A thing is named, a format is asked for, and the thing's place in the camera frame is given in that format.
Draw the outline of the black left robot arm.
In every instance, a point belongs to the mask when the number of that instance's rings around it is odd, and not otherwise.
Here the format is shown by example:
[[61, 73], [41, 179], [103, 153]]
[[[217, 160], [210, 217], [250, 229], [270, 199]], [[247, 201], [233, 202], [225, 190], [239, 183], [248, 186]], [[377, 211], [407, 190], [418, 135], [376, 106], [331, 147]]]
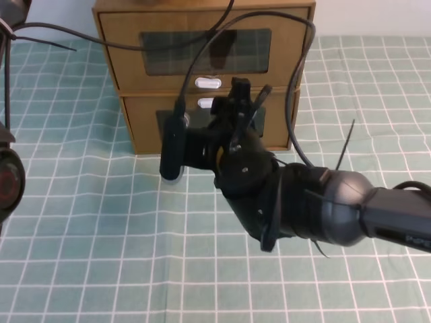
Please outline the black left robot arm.
[[31, 1], [1, 2], [1, 62], [4, 64], [5, 121], [1, 123], [1, 223], [14, 212], [25, 190], [26, 175], [19, 155], [11, 148], [15, 137], [10, 127], [10, 50], [12, 28], [24, 23]]

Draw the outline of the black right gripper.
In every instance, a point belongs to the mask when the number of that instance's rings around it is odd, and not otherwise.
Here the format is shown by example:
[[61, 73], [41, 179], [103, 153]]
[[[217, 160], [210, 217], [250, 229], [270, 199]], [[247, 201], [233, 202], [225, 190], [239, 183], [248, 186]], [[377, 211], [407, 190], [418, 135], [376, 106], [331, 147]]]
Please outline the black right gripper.
[[233, 77], [227, 97], [213, 99], [210, 124], [188, 129], [183, 164], [211, 170], [214, 185], [264, 252], [274, 249], [281, 229], [281, 167], [261, 143], [265, 85], [254, 101], [250, 81]]

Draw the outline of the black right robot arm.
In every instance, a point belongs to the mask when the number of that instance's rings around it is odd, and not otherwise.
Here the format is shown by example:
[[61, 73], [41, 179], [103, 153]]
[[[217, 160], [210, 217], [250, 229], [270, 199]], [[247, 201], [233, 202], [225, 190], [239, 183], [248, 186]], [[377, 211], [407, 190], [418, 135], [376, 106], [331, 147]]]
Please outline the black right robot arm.
[[261, 143], [255, 117], [271, 93], [251, 98], [246, 79], [213, 100], [212, 121], [186, 131], [184, 163], [211, 170], [215, 187], [264, 252], [280, 238], [353, 246], [366, 237], [430, 251], [430, 187], [417, 181], [392, 189], [358, 172], [299, 163], [279, 165]]

